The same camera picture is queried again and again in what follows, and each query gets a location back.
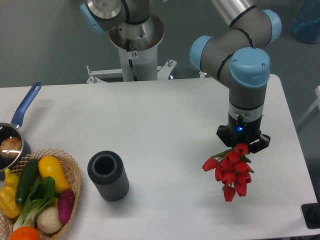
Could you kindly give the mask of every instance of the orange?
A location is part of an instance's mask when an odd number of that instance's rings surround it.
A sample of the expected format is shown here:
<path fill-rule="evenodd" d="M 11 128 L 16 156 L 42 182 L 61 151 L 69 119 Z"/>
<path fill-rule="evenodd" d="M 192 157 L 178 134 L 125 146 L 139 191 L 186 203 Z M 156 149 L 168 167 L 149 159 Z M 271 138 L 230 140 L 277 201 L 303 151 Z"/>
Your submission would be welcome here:
<path fill-rule="evenodd" d="M 10 240 L 40 240 L 40 236 L 33 227 L 22 226 L 12 233 Z"/>

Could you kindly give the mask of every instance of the wicker basket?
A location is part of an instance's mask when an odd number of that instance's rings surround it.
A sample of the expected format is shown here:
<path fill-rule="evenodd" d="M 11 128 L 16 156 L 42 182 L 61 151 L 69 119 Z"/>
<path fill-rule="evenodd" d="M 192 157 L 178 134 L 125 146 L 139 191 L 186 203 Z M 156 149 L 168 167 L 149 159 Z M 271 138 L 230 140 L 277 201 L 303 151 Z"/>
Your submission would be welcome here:
<path fill-rule="evenodd" d="M 50 149 L 38 150 L 35 153 L 28 154 L 26 157 L 23 157 L 22 160 L 20 160 L 17 163 L 17 165 L 13 167 L 13 170 L 11 172 L 19 176 L 22 172 L 22 169 L 30 159 L 36 158 L 40 160 L 42 157 L 47 155 L 51 155 L 59 159 L 60 163 L 63 166 L 63 170 L 70 184 L 70 187 L 75 194 L 75 201 L 73 205 L 71 218 L 69 222 L 65 224 L 59 232 L 57 232 L 54 235 L 46 235 L 38 230 L 41 240 L 58 240 L 62 237 L 64 232 L 67 230 L 67 228 L 71 224 L 77 209 L 78 202 L 79 202 L 79 196 L 81 192 L 81 173 L 80 173 L 78 163 L 75 161 L 75 159 L 73 159 L 72 156 L 70 156 L 68 153 L 64 152 L 63 150 L 50 148 Z M 0 211 L 0 240 L 8 240 L 10 238 L 10 235 L 13 232 L 14 224 L 15 224 L 15 219 L 6 217 Z"/>

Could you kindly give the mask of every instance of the bok choy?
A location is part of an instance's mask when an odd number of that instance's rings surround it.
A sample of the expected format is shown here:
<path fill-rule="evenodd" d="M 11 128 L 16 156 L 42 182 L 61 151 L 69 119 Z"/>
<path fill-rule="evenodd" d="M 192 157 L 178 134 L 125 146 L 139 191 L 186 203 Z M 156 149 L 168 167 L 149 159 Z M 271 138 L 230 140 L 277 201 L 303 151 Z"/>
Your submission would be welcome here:
<path fill-rule="evenodd" d="M 24 203 L 21 214 L 13 226 L 13 231 L 20 227 L 35 227 L 37 217 L 55 197 L 55 180 L 51 176 L 38 177 Z"/>

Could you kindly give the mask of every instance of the gray floor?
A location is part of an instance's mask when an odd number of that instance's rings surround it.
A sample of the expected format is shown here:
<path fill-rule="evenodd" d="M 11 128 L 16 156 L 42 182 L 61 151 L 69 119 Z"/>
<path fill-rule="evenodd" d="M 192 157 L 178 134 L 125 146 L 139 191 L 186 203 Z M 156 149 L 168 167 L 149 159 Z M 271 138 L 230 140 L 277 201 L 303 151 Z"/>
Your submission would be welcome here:
<path fill-rule="evenodd" d="M 36 81 L 43 85 L 83 84 L 88 79 L 86 65 L 91 70 L 120 68 L 117 50 L 108 36 L 95 35 L 86 25 L 79 11 L 82 2 L 0 1 L 1 88 L 30 86 Z M 218 38 L 228 31 L 228 26 L 209 0 L 150 2 L 151 11 L 161 18 L 165 29 L 158 47 L 158 64 L 173 59 L 178 62 L 175 78 L 197 77 L 198 71 L 189 62 L 192 43 L 202 35 Z M 271 9 L 281 18 L 280 38 L 264 50 L 271 58 L 271 72 L 281 79 L 296 123 L 316 99 L 320 44 L 299 42 L 290 32 L 299 0 L 255 2 L 261 10 Z M 320 179 L 319 122 L 320 114 L 298 134 L 312 180 Z"/>

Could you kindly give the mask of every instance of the blue container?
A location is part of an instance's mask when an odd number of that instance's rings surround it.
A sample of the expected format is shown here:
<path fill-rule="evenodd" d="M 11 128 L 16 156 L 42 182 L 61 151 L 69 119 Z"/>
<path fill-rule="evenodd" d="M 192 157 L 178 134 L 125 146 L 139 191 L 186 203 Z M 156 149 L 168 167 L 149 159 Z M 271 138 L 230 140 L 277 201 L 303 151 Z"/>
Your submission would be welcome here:
<path fill-rule="evenodd" d="M 320 43 L 320 0 L 302 0 L 291 22 L 293 35 L 302 42 Z"/>

